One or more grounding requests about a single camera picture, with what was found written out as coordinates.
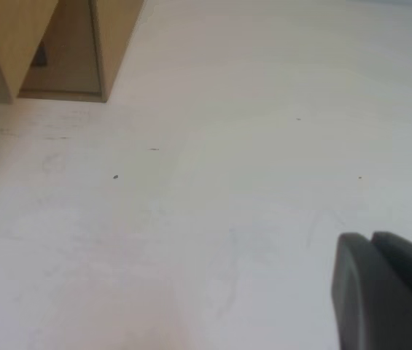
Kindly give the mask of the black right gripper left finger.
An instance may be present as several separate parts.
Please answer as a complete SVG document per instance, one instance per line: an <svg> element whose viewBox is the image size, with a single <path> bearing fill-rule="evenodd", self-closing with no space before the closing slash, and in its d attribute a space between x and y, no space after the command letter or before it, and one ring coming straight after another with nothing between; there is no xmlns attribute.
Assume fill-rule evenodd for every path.
<svg viewBox="0 0 412 350"><path fill-rule="evenodd" d="M341 349L412 349L412 291L371 239L339 236L331 293Z"/></svg>

